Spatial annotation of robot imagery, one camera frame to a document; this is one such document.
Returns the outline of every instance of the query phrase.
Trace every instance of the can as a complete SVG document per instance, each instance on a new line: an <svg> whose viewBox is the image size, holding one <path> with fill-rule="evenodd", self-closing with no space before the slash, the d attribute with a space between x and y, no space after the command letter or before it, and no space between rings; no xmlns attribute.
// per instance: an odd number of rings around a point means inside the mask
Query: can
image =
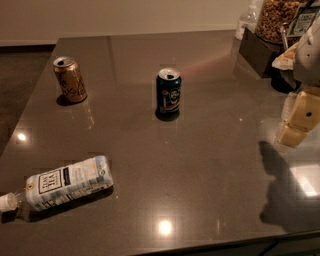
<svg viewBox="0 0 320 256"><path fill-rule="evenodd" d="M172 121L179 116L181 81L180 72L174 68L159 71L156 116L160 120Z"/></svg>
<svg viewBox="0 0 320 256"><path fill-rule="evenodd" d="M58 57L53 61L56 74L63 95L70 103L78 103L87 98L79 64L71 57Z"/></svg>

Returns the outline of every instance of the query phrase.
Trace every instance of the can top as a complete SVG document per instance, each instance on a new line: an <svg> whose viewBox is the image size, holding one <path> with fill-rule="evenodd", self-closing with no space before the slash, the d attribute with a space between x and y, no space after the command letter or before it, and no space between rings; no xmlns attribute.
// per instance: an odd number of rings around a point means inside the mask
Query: can top
<svg viewBox="0 0 320 256"><path fill-rule="evenodd" d="M53 65L58 68L66 68L74 63L74 58L62 56L58 57L53 61Z"/></svg>
<svg viewBox="0 0 320 256"><path fill-rule="evenodd" d="M164 68L159 71L159 77L166 81L172 81L180 77L180 72L174 68Z"/></svg>

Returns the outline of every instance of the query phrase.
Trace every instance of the brown can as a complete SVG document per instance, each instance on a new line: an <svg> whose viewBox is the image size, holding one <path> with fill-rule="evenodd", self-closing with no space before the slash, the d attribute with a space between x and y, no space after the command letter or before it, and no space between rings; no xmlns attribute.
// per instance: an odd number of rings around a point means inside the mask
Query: brown can
<svg viewBox="0 0 320 256"><path fill-rule="evenodd" d="M53 70L61 90L69 102L78 103L87 98L79 65L73 58L62 56L55 59Z"/></svg>

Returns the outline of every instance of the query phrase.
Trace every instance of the glass jar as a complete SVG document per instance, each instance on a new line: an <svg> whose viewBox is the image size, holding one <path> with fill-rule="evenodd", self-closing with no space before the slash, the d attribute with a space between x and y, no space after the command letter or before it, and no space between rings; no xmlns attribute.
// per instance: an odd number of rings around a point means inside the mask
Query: glass jar
<svg viewBox="0 0 320 256"><path fill-rule="evenodd" d="M263 40L282 44L280 29L290 24L300 3L307 0L264 0L255 34Z"/></svg>

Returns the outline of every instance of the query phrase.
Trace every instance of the white wall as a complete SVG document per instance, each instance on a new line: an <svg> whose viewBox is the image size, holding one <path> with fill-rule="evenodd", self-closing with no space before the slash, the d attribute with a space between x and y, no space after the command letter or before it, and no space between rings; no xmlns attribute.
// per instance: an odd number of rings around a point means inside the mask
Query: white wall
<svg viewBox="0 0 320 256"><path fill-rule="evenodd" d="M248 0L0 0L0 46L60 37L235 29Z"/></svg>

